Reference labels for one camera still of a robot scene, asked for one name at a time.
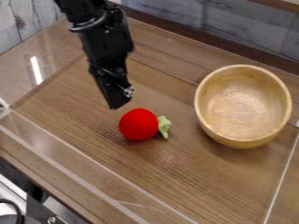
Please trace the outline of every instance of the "black robotic arm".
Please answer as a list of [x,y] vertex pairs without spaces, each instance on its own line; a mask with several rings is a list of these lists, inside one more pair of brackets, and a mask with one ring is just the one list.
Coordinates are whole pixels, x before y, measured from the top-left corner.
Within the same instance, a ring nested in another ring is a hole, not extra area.
[[133,51],[126,19],[106,0],[54,0],[78,34],[87,56],[89,73],[107,106],[120,108],[134,92],[126,80],[126,56]]

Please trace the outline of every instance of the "strawberry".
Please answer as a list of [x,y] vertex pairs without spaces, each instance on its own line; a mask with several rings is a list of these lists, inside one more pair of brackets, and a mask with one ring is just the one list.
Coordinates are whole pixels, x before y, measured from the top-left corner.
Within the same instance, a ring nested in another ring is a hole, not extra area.
[[162,137],[168,138],[170,124],[164,116],[156,118],[150,111],[137,108],[121,117],[118,130],[126,139],[142,141],[150,139],[158,133],[158,130]]

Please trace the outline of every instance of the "wooden bowl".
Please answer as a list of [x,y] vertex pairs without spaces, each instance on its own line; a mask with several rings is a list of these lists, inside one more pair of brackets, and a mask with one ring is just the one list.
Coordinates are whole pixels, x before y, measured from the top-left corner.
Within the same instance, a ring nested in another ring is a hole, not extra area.
[[201,81],[194,95],[200,126],[236,149],[269,142],[285,126],[292,101],[284,83],[257,66],[225,66]]

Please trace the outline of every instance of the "wooden table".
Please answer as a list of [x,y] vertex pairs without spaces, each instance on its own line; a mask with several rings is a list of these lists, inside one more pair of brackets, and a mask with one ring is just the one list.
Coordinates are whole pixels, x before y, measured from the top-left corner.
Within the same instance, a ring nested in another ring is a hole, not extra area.
[[[133,19],[129,26],[136,94],[117,111],[87,75],[65,21],[1,56],[9,81],[0,95],[11,104],[0,114],[1,157],[91,223],[296,223],[299,77]],[[33,57],[49,77],[41,85]],[[204,76],[232,64],[270,70],[293,97],[281,134],[254,150],[214,143],[192,106]],[[169,140],[120,136],[118,119],[134,108],[168,116]]]

